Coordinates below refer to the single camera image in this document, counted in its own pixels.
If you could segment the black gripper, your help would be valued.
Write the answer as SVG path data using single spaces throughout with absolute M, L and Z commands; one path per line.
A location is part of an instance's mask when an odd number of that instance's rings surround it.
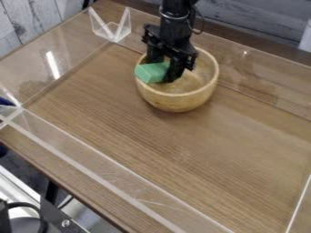
M 182 77 L 184 69 L 194 70 L 198 51 L 191 44 L 192 28 L 196 16 L 160 18 L 160 25 L 146 24 L 142 41 L 147 44 L 148 64 L 162 63 L 164 57 L 171 58 L 164 82 L 172 83 Z

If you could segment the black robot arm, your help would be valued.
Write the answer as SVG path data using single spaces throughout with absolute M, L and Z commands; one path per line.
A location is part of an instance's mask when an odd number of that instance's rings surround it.
M 147 44 L 147 63 L 162 63 L 166 57 L 170 59 L 166 83 L 172 83 L 183 76 L 186 69 L 192 71 L 196 66 L 198 51 L 191 43 L 191 36 L 202 33 L 194 29 L 198 1 L 163 0 L 159 7 L 160 25 L 143 26 L 142 41 Z

